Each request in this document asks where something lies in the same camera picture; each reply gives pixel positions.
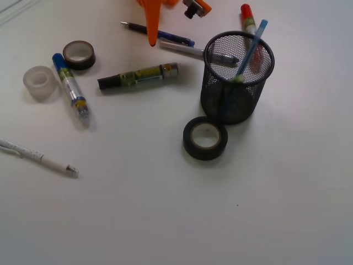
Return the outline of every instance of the black electrical tape roll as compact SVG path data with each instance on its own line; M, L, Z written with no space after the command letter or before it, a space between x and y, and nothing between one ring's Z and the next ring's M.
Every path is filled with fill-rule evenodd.
M208 124L218 131L218 141L210 147L199 146L193 139L192 133L196 127ZM228 132L224 125L215 123L207 117L195 118L186 125L183 133L184 147L190 156L198 160L213 160L220 156L226 148L228 142Z
M65 62L74 70L86 70L95 63L95 54L92 45L83 40L73 41L67 44L63 50Z

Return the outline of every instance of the white table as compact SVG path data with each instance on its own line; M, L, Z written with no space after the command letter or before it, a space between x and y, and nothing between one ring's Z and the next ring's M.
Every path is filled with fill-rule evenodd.
M240 30L241 1L207 0L200 19L162 8L160 30L205 47ZM276 66L225 153L191 158L182 134L203 115L204 63L150 47L120 21L135 0L42 0L0 26L0 137L77 167L78 180L0 153L1 264L352 264L351 1L248 2ZM97 55L75 73L94 124L60 90L36 102L23 74L73 40ZM180 62L177 84L102 95L98 78Z

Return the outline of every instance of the mechanical pencil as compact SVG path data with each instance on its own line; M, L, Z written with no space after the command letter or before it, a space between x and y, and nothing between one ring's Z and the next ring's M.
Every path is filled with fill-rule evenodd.
M146 26L142 26L142 25L138 25L138 24L134 24L134 23L128 23L128 22L121 22L121 24L128 27L129 29L147 34L147 27ZM190 39L180 37L177 35L173 35L171 33L167 33L167 32L160 31L160 30L158 31L158 38L164 38L167 40L175 41L176 43L184 43L184 44L187 44L187 46L194 46L195 45L195 42Z

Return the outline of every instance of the pen holder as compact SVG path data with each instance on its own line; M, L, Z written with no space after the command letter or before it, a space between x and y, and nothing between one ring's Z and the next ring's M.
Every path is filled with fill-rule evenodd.
M244 71L245 81L230 81L236 76L253 38L252 34L228 31L215 36L205 48L201 105L206 115L217 122L238 124L248 119L255 110L266 79L272 74L274 55L270 47L260 40ZM235 56L239 63L234 67L220 64L213 54Z

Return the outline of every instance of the marker cap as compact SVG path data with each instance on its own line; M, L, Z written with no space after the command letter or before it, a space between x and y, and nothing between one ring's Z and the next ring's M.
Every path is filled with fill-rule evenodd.
M100 90L113 88L113 87L121 87L120 75L98 79L98 83L99 83Z
M242 11L243 20L245 20L247 18L254 18L252 9L250 8L250 6L248 4L243 4L240 9Z

